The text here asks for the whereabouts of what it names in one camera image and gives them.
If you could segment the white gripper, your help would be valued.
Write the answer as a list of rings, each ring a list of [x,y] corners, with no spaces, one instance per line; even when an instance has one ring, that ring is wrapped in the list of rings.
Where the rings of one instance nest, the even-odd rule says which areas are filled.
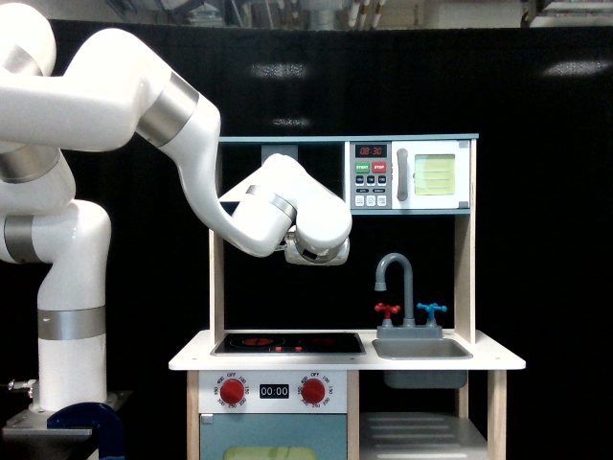
[[[284,258],[293,265],[343,265],[349,254],[349,239],[336,247],[316,251],[301,243],[295,228],[290,228],[284,236]]]

